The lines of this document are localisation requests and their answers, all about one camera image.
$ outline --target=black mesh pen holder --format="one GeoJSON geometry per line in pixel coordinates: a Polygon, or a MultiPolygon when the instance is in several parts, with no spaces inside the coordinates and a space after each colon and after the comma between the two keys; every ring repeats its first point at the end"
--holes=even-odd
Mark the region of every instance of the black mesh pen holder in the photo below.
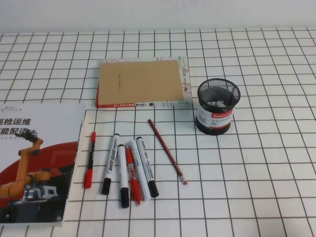
{"type": "Polygon", "coordinates": [[[208,135],[227,132],[231,126],[233,108],[240,100],[238,87],[226,79],[208,79],[198,87],[197,96],[198,129],[208,135]]]}

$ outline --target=pencil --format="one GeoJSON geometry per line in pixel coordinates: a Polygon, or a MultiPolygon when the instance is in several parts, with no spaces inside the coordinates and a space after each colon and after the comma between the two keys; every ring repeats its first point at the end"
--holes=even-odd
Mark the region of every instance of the pencil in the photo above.
{"type": "Polygon", "coordinates": [[[184,177],[184,175],[183,175],[183,173],[181,172],[181,170],[180,170],[178,164],[176,163],[176,161],[174,160],[172,154],[170,153],[170,151],[169,151],[167,145],[165,144],[165,142],[163,141],[163,139],[162,139],[162,137],[160,136],[159,132],[157,131],[157,129],[156,129],[156,127],[155,127],[153,121],[152,121],[151,119],[149,119],[148,122],[149,122],[150,126],[152,127],[152,129],[153,129],[155,135],[156,135],[157,138],[159,139],[159,141],[160,141],[161,145],[163,146],[164,150],[167,152],[170,161],[172,162],[174,168],[177,170],[177,173],[178,173],[178,175],[179,175],[180,178],[181,178],[182,183],[183,183],[184,185],[187,185],[188,182],[187,182],[186,178],[184,177]]]}

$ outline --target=red marker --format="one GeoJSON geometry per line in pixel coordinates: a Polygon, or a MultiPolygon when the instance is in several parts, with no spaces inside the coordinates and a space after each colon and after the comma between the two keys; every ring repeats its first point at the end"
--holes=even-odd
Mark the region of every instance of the red marker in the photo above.
{"type": "Polygon", "coordinates": [[[85,189],[91,188],[91,183],[92,183],[92,173],[93,173],[93,155],[94,155],[94,145],[95,145],[95,137],[96,133],[93,132],[91,135],[91,149],[89,153],[89,162],[88,162],[88,169],[85,172],[84,175],[84,181],[83,181],[83,187],[85,189]]]}
{"type": "Polygon", "coordinates": [[[130,173],[130,188],[132,191],[133,199],[140,205],[140,190],[138,186],[138,182],[135,177],[135,168],[134,168],[134,162],[133,162],[133,154],[130,148],[126,148],[126,161],[129,168],[130,173]]]}

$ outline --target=book cover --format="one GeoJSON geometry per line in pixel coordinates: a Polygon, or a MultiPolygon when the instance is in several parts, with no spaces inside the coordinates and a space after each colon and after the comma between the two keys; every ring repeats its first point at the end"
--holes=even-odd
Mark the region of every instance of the book cover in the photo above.
{"type": "Polygon", "coordinates": [[[60,224],[84,104],[0,105],[0,224],[60,224]]]}
{"type": "Polygon", "coordinates": [[[95,103],[97,108],[190,105],[188,58],[104,59],[95,103]]]}

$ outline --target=whiteboard marker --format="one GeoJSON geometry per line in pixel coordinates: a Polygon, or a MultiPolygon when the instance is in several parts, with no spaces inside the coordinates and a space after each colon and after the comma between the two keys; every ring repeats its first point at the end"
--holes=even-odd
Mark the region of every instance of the whiteboard marker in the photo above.
{"type": "Polygon", "coordinates": [[[152,168],[150,166],[149,158],[148,158],[148,153],[146,151],[145,143],[142,137],[138,137],[136,139],[136,143],[138,146],[139,154],[143,162],[143,167],[145,170],[146,178],[147,178],[147,183],[150,191],[150,195],[152,198],[156,198],[159,196],[159,192],[155,183],[155,178],[154,174],[152,171],[152,168]]]}
{"type": "Polygon", "coordinates": [[[135,140],[131,140],[130,141],[130,149],[132,151],[133,154],[133,158],[134,158],[134,164],[136,166],[136,170],[138,173],[138,177],[139,177],[139,183],[140,183],[140,187],[143,193],[143,198],[145,201],[149,201],[152,199],[151,195],[150,195],[150,191],[148,188],[148,184],[147,184],[147,180],[146,180],[146,175],[143,169],[143,164],[139,155],[139,151],[137,148],[137,143],[135,140]]]}
{"type": "Polygon", "coordinates": [[[120,144],[118,146],[118,160],[119,160],[119,174],[120,174],[121,204],[122,204],[122,208],[128,208],[129,207],[128,179],[127,179],[125,146],[123,144],[120,144]]]}
{"type": "Polygon", "coordinates": [[[101,191],[101,194],[103,195],[109,195],[110,193],[110,185],[111,185],[111,180],[112,180],[112,175],[113,175],[115,158],[117,156],[117,151],[118,151],[118,141],[119,141],[119,134],[116,133],[114,134],[111,140],[111,146],[110,146],[110,151],[108,155],[108,166],[105,172],[103,187],[101,191]]]}

